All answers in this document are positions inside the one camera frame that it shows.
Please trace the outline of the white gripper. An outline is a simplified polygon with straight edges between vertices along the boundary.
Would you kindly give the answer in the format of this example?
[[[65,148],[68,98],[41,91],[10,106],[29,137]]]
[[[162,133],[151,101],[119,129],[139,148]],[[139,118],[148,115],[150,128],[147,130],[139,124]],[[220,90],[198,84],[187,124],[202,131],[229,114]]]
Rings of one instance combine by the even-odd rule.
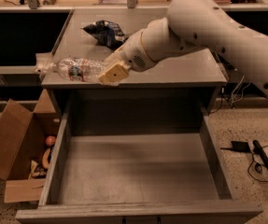
[[[149,58],[143,45],[144,29],[131,35],[126,42],[101,63],[97,81],[103,85],[117,85],[129,76],[129,68],[144,72],[157,62]]]

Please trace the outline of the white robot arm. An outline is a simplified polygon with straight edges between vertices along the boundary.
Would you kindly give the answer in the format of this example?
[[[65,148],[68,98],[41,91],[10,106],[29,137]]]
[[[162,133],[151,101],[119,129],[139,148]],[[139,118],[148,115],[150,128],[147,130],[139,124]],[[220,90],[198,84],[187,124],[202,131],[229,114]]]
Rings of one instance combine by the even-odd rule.
[[[231,17],[213,0],[173,0],[166,16],[152,21],[106,58],[103,84],[144,72],[162,60],[208,48],[268,96],[268,35]]]

